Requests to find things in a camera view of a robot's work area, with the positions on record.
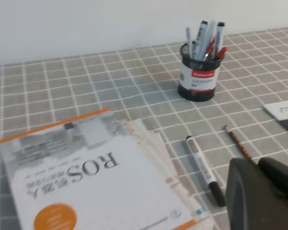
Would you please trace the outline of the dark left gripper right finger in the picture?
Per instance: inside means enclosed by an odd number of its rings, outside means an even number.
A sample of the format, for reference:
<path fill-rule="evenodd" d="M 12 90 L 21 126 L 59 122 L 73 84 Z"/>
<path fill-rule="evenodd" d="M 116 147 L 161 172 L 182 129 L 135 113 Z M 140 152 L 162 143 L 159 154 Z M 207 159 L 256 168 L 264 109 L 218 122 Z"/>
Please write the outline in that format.
<path fill-rule="evenodd" d="M 272 182 L 288 200 L 288 166 L 268 157 L 261 158 L 258 166 L 270 182 Z"/>

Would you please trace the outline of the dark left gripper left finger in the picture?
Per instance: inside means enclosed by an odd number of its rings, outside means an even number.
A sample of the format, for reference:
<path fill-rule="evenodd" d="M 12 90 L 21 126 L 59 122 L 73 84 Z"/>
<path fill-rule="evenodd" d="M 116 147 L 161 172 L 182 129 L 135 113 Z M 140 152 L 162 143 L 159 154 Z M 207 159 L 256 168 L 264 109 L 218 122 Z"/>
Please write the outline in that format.
<path fill-rule="evenodd" d="M 232 230 L 288 230 L 288 200 L 258 163 L 230 161 L 226 205 Z"/>

